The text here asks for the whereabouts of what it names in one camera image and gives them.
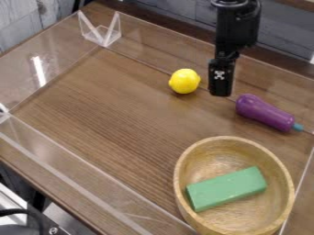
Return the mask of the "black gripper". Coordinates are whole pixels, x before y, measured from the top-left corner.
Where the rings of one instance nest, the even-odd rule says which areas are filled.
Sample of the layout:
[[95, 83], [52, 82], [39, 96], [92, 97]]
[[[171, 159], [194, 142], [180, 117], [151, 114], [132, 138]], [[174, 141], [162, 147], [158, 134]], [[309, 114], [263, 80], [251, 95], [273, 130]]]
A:
[[[258, 41], [261, 0], [211, 0], [216, 8], [216, 58], [231, 58], [234, 53]], [[234, 60], [208, 62], [208, 91], [214, 96], [230, 96], [232, 90]]]

